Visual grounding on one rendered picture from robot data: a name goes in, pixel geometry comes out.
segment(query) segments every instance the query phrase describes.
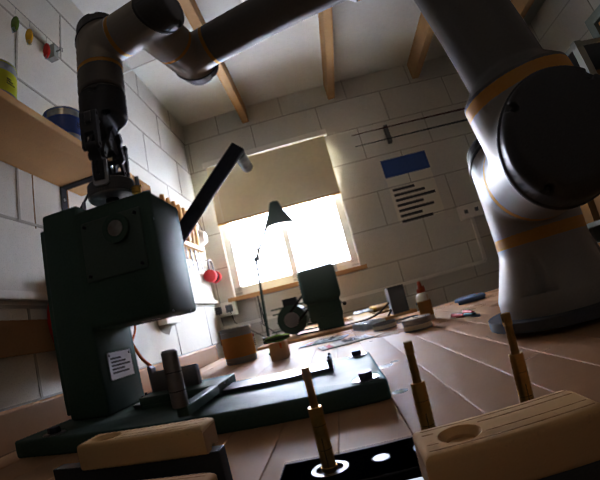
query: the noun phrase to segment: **ceiling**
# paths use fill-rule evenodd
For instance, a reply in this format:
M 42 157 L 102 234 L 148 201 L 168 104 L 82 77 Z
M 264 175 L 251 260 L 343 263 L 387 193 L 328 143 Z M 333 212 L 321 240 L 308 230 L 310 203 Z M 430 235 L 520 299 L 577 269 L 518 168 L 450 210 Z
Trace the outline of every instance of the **ceiling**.
M 130 0 L 73 0 L 83 13 L 111 13 Z M 209 22 L 240 0 L 197 0 Z M 336 81 L 407 63 L 420 11 L 414 0 L 343 1 L 333 8 Z M 444 55 L 434 39 L 428 59 Z M 192 86 L 141 52 L 125 62 L 182 125 L 233 110 L 220 81 Z M 229 59 L 245 105 L 322 86 L 317 15 Z

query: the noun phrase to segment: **label on machine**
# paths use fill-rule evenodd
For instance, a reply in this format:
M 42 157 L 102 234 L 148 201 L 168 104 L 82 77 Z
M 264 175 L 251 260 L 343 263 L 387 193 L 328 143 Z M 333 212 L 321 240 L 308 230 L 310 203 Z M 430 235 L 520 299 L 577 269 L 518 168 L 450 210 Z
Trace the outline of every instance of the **label on machine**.
M 111 373 L 112 382 L 135 373 L 133 362 L 131 361 L 131 350 L 128 348 L 107 353 L 107 363 L 109 364 L 109 373 Z

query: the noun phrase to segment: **wooden workbench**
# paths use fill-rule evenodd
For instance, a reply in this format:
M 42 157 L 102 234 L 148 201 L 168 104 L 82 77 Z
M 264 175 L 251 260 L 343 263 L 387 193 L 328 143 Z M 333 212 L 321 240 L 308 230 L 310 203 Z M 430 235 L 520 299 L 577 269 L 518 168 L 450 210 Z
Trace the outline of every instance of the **wooden workbench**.
M 448 320 L 470 308 L 480 317 Z M 387 376 L 393 401 L 327 415 L 334 450 L 346 452 L 411 436 L 420 426 L 410 391 L 411 376 L 402 344 L 412 340 L 427 382 L 436 423 L 462 420 L 517 403 L 504 336 L 490 332 L 487 321 L 498 313 L 497 291 L 485 300 L 459 307 L 435 308 L 435 328 L 407 334 L 400 327 L 383 336 L 330 350 L 335 356 L 363 348 Z M 291 358 L 272 364 L 267 351 L 254 362 L 228 367 L 221 359 L 202 369 L 210 377 L 235 373 L 238 380 L 324 361 L 327 352 L 291 346 Z M 572 390 L 600 402 L 600 321 L 551 335 L 521 338 L 536 396 Z M 316 457 L 308 420 L 221 435 L 236 480 L 278 480 L 285 463 Z M 56 466 L 75 455 L 24 459 L 0 470 L 0 480 L 49 480 Z

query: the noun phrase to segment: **wall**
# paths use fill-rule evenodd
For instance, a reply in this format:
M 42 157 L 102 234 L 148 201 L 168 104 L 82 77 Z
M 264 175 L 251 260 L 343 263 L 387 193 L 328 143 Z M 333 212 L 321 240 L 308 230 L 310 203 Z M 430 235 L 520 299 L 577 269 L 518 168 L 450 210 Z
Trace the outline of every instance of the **wall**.
M 15 34 L 10 28 L 13 15 L 21 25 Z M 0 58 L 17 68 L 18 100 L 39 114 L 54 105 L 77 107 L 73 45 L 81 17 L 70 0 L 0 0 Z M 29 26 L 63 48 L 61 61 L 45 60 L 37 39 L 33 45 L 25 43 Z M 125 74 L 125 81 L 129 123 L 122 136 L 132 173 L 148 183 L 155 195 L 164 194 L 188 207 L 194 194 L 183 129 L 134 73 Z M 78 206 L 82 198 L 72 194 L 70 201 L 71 206 Z M 0 298 L 46 299 L 40 233 L 43 218 L 59 210 L 57 186 L 0 161 Z M 201 283 L 198 287 L 208 288 Z M 27 318 L 46 318 L 46 311 L 0 309 L 0 321 Z M 155 323 L 138 327 L 136 344 L 150 362 L 160 362 L 160 352 L 165 349 L 185 354 L 214 342 L 213 307 L 201 305 L 180 319 L 170 331 L 160 330 Z M 53 352 L 0 360 L 0 409 L 60 391 Z
M 546 0 L 531 29 L 545 48 L 566 51 L 575 40 L 589 38 L 584 22 L 599 2 Z M 436 305 L 497 288 L 497 254 L 484 217 L 461 222 L 456 212 L 458 206 L 478 201 L 465 160 L 475 138 L 468 125 L 401 137 L 391 145 L 381 142 L 356 147 L 361 140 L 376 139 L 374 134 L 359 135 L 367 130 L 463 108 L 467 91 L 451 63 L 446 58 L 429 61 L 418 79 L 411 78 L 406 68 L 394 68 L 345 80 L 336 85 L 336 92 L 331 101 L 322 88 L 316 88 L 253 105 L 248 108 L 247 124 L 232 112 L 187 126 L 185 142 L 194 170 L 194 189 L 202 186 L 206 169 L 231 142 L 253 151 L 325 130 L 360 262 L 369 267 L 339 277 L 346 312 L 384 302 L 382 288 L 399 283 L 405 285 L 410 304 L 415 304 L 414 280 L 418 278 L 426 279 L 423 283 Z M 445 122 L 461 118 L 462 114 L 442 117 Z M 394 127 L 392 133 L 431 127 L 436 121 L 442 120 Z M 391 204 L 390 184 L 380 162 L 421 150 L 431 169 L 412 175 L 411 180 L 435 179 L 444 209 L 433 217 L 403 224 Z M 224 302 L 235 290 L 213 208 L 203 220 L 211 238 L 209 255 L 226 279 L 218 285 L 218 298 Z M 299 295 L 298 289 L 267 295 L 269 324 L 277 328 L 271 310 L 280 308 L 282 299 Z M 239 309 L 240 315 L 228 317 L 224 324 L 249 322 L 262 333 L 257 301 L 239 302 Z

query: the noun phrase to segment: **bottle with red cap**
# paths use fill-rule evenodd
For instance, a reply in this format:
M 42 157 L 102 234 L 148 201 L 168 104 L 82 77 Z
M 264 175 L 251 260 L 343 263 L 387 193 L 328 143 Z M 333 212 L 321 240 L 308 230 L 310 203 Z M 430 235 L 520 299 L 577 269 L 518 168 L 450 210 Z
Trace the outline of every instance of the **bottle with red cap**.
M 427 292 L 420 282 L 418 282 L 416 303 L 418 304 L 418 310 L 420 310 L 420 314 L 429 313 L 433 315 L 433 305 L 431 304 L 431 300 L 429 300 L 429 295 L 427 295 Z

